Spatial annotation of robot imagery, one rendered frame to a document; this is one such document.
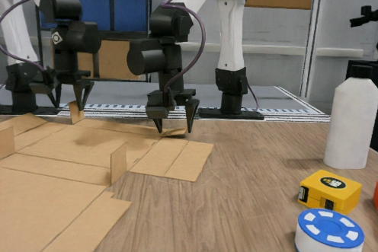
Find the white plastic bottle with black cap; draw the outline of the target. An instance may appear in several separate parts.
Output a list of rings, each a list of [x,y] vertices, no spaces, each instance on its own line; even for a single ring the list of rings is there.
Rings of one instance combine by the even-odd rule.
[[[323,162],[337,169],[364,168],[378,107],[372,66],[352,65],[335,89]]]

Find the blue and white tape spool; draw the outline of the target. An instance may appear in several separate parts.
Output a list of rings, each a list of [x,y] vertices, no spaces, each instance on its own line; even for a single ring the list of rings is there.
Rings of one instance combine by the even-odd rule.
[[[298,252],[361,252],[364,232],[352,219],[327,209],[307,209],[298,217]]]

